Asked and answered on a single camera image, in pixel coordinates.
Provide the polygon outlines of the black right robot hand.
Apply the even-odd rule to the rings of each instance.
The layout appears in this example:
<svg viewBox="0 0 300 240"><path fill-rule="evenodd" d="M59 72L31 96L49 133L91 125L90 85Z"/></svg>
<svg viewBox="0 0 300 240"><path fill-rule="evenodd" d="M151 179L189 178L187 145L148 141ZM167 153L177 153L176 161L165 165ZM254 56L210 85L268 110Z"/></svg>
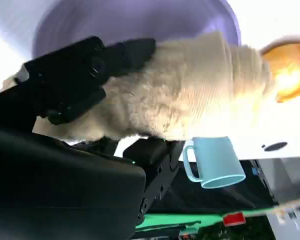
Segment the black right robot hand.
<svg viewBox="0 0 300 240"><path fill-rule="evenodd" d="M128 240L179 171L184 143L141 139L122 158L32 132L69 123L106 97L110 77L139 70L153 39L104 46L95 36L22 65L0 93L0 240Z"/></svg>

